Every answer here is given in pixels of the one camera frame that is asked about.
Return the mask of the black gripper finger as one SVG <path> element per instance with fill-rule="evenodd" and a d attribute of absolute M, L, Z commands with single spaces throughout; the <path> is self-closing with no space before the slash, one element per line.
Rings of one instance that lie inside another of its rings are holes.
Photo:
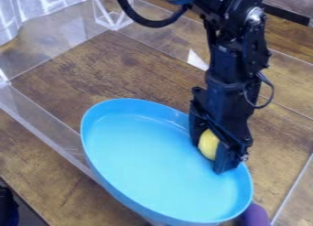
<path fill-rule="evenodd" d="M 194 114 L 194 112 L 190 112 L 190 137 L 194 145 L 198 145 L 199 138 L 206 130 L 206 121 L 203 118 L 201 118 L 198 115 Z"/>
<path fill-rule="evenodd" d="M 222 174 L 223 172 L 235 169 L 238 165 L 249 160 L 249 147 L 245 144 L 227 145 L 219 142 L 215 153 L 214 172 Z"/>

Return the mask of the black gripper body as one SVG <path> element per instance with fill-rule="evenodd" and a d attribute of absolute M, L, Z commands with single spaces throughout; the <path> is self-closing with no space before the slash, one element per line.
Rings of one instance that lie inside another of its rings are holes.
<path fill-rule="evenodd" d="M 190 112 L 206 121 L 206 129 L 227 145 L 252 146 L 249 118 L 253 115 L 254 79 L 229 81 L 206 75 L 206 88 L 193 88 Z"/>

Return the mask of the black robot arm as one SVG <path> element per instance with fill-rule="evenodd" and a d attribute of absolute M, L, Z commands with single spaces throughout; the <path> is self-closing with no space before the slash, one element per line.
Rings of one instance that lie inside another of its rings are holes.
<path fill-rule="evenodd" d="M 206 87 L 193 88 L 190 136 L 205 141 L 218 137 L 213 170 L 221 174 L 245 162 L 253 139 L 249 117 L 257 109 L 261 86 L 270 84 L 264 70 L 272 52 L 265 41 L 264 0 L 167 0 L 186 5 L 203 19 L 210 64 Z"/>

